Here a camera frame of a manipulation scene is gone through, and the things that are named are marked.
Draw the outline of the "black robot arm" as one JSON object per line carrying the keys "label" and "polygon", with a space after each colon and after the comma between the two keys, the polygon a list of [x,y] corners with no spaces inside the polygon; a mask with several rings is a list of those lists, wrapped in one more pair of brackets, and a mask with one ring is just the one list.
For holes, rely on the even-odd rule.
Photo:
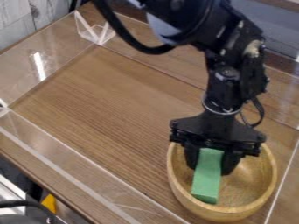
{"label": "black robot arm", "polygon": [[189,167],[204,148],[221,151],[220,173],[228,175],[243,157],[259,155],[267,140],[253,125],[236,119],[244,104],[256,103],[267,91],[263,31],[229,0],[141,0],[139,6],[165,44],[204,52],[204,110],[171,121],[171,140],[184,148]]}

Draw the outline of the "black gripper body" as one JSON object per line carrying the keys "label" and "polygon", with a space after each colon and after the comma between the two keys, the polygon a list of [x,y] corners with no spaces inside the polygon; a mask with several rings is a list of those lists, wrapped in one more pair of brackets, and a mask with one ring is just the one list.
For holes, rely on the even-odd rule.
{"label": "black gripper body", "polygon": [[259,156],[265,135],[237,121],[233,115],[215,115],[204,111],[169,122],[169,140],[181,145],[188,154],[200,148],[239,151],[241,156]]}

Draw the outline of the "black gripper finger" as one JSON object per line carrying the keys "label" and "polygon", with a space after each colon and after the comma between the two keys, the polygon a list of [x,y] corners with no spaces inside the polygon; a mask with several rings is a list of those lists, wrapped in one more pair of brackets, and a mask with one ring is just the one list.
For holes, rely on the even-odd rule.
{"label": "black gripper finger", "polygon": [[221,174],[229,175],[241,159],[241,153],[237,151],[225,151],[221,158]]}
{"label": "black gripper finger", "polygon": [[184,157],[185,163],[191,169],[195,169],[197,164],[197,159],[200,155],[200,146],[193,144],[192,142],[187,142],[184,145]]}

